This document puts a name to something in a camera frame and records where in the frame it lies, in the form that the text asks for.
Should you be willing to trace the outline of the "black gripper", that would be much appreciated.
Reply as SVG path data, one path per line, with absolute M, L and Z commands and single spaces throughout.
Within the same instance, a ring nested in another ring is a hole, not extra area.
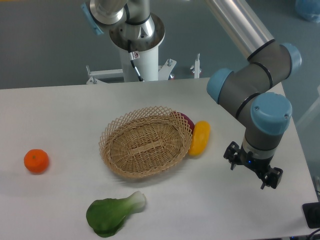
M 245 166 L 254 172 L 259 179 L 262 179 L 261 190 L 265 187 L 276 189 L 281 182 L 283 170 L 278 167 L 271 167 L 271 157 L 265 159 L 255 158 L 253 152 L 246 152 L 243 146 L 239 151 L 239 145 L 234 141 L 226 148 L 223 157 L 231 164 L 231 170 L 234 170 L 236 165 L 239 165 Z

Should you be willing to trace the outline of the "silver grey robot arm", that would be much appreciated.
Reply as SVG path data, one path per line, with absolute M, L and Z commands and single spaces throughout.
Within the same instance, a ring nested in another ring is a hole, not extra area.
M 207 83 L 207 93 L 244 127 L 241 145 L 232 142 L 224 153 L 231 166 L 253 171 L 263 187 L 276 188 L 283 171 L 270 162 L 292 116 L 290 101 L 271 92 L 302 63 L 299 50 L 278 44 L 244 0 L 208 0 L 208 8 L 248 61 L 239 71 L 222 68 Z M 124 80 L 158 81 L 158 47 L 163 22 L 148 0 L 88 0 L 81 5 L 97 35 L 109 32 L 121 50 Z

